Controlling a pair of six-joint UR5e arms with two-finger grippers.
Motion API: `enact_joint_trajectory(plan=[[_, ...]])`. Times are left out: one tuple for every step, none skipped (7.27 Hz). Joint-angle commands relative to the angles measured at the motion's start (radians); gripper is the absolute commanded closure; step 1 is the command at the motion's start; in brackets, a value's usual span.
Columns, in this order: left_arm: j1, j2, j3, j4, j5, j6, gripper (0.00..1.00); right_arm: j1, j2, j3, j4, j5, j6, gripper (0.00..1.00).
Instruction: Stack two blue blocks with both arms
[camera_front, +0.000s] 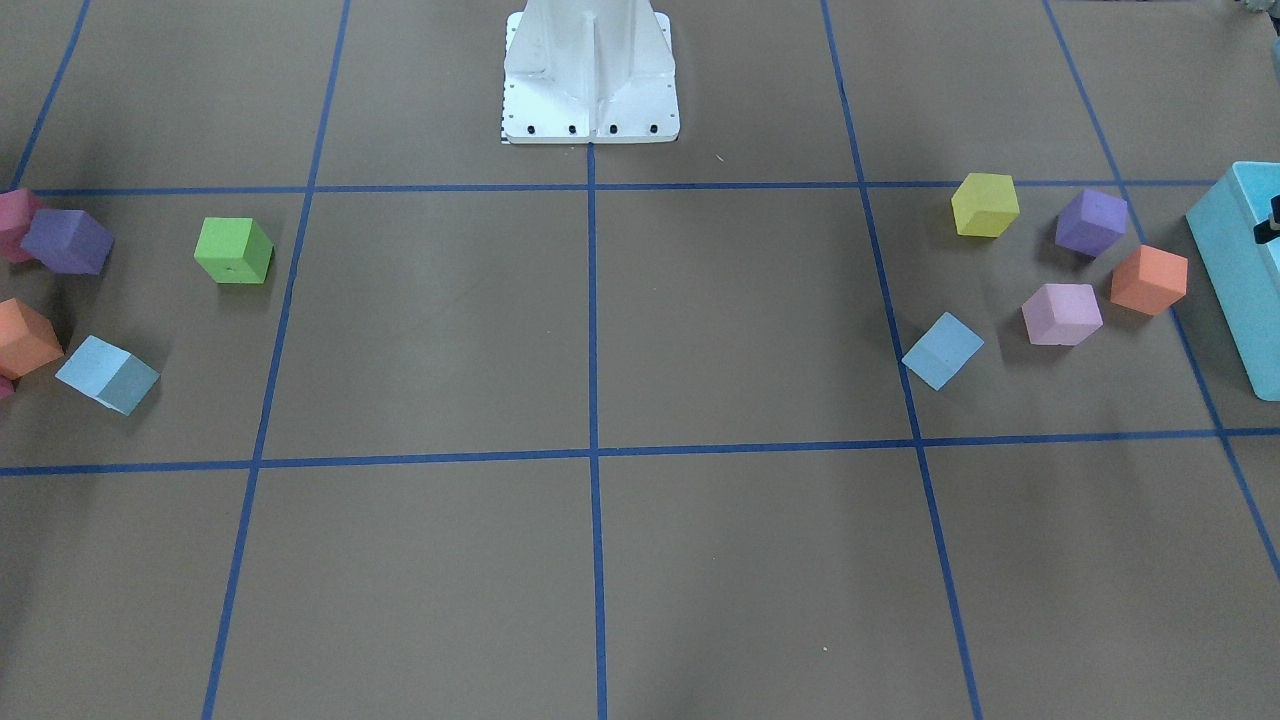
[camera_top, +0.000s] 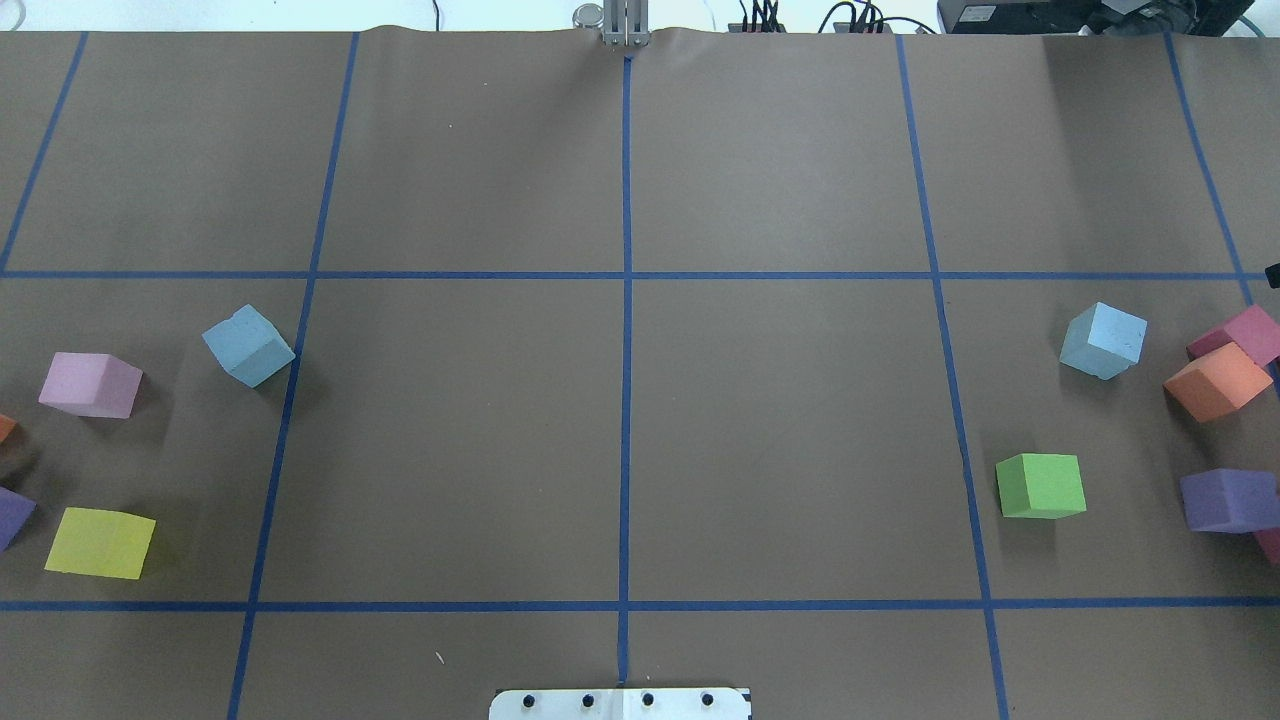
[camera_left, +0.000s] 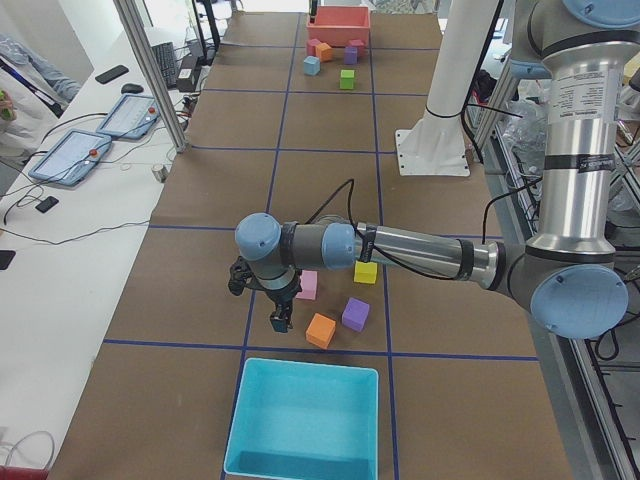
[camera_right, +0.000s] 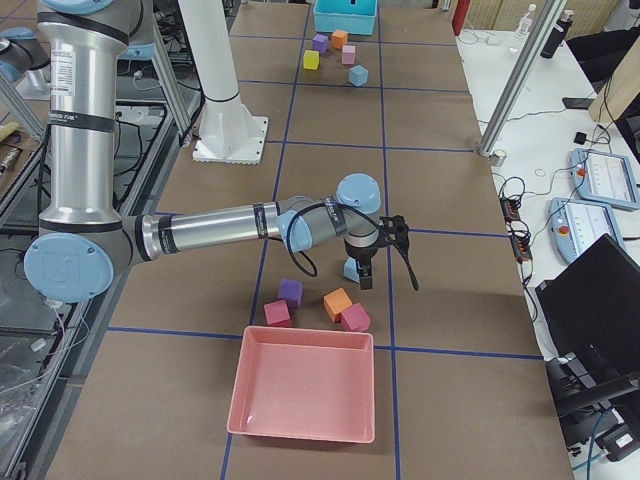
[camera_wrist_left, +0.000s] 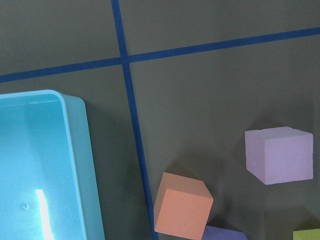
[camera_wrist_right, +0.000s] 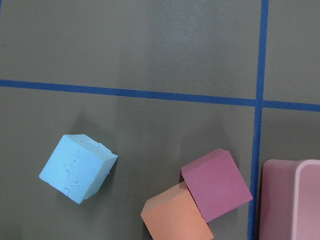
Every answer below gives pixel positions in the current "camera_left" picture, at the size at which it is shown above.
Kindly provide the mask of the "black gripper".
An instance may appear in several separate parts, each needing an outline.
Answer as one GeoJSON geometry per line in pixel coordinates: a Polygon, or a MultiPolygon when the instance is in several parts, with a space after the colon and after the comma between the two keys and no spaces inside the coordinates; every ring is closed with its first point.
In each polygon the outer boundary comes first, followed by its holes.
{"type": "Polygon", "coordinates": [[[240,296],[245,289],[262,291],[277,307],[277,314],[270,316],[275,332],[288,332],[293,328],[291,317],[293,300],[302,291],[301,271],[287,269],[273,279],[260,277],[250,263],[239,256],[229,268],[228,289],[234,296],[240,296]]]}

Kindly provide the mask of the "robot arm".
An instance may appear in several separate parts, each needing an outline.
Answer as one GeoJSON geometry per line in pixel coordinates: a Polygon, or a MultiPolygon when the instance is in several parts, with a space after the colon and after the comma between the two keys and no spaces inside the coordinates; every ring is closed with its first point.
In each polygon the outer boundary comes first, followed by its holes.
{"type": "Polygon", "coordinates": [[[606,240],[615,166],[616,104],[625,64],[639,49],[635,1],[520,1],[515,64],[551,78],[542,200],[522,245],[473,244],[314,213],[280,223],[266,213],[237,226],[229,291],[264,292],[274,330],[290,329],[305,270],[356,262],[402,267],[440,281],[472,281],[512,298],[549,332],[589,339],[615,327],[629,303],[606,240]]]}

